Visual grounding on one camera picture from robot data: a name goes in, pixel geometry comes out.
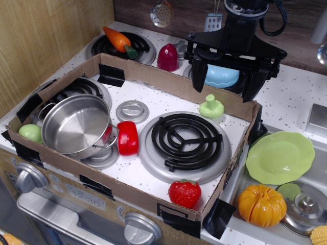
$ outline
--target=black cable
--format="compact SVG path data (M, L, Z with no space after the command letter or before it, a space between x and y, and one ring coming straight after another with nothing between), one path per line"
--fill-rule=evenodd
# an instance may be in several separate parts
M261 30L267 35L267 36L270 36L270 37L274 37L274 36L278 36L280 33L282 33L286 27L286 23L287 23L287 13L283 7L283 4L282 4L282 0L276 0L276 5L279 9L279 12L281 13L282 15L282 18L283 18L283 26L275 31L275 32L267 32L266 31L266 28L265 28L265 20L264 18L260 19L260 28Z
M1 234L0 234L0 241L3 243L3 245L8 245L7 241Z

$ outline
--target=blue bowl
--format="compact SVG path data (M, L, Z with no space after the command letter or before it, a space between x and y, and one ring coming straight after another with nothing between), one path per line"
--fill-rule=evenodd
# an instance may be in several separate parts
M227 88L234 85L239 80L239 77L239 70L208 65L208 72L204 83L217 88Z

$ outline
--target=pot handle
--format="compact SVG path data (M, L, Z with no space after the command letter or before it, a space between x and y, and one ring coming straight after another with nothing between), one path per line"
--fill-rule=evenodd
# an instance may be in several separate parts
M112 124L108 124L108 127L113 127L117 130L117 136L115 137L115 139L112 141L112 143L110 143L109 145L107 146L102 146L102 145L96 145L94 144L93 147L99 147L99 148L103 148L103 149L107 149L109 147L112 147L113 144L115 144L115 142L117 141L118 139L118 135L119 135L119 128L115 127L114 125Z
M40 111L38 119L43 122L46 115L52 110L52 108L55 107L55 103L49 103L46 106L44 106L44 108Z

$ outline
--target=toy carrot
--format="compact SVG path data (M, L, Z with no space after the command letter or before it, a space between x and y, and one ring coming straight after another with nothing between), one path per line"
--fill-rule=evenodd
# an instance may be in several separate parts
M138 56L138 52L131 47L131 41L124 34L109 27L103 27L103 31L119 52L127 52L128 57L131 59L135 59Z

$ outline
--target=oven handle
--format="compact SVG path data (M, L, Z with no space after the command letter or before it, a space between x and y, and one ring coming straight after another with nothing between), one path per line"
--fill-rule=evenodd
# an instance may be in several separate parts
M17 200L18 208L33 218L55 231L58 231L81 244L101 244L114 245L80 227L77 226L79 216L76 212L71 211L49 199L46 199L36 193L29 192L20 195Z

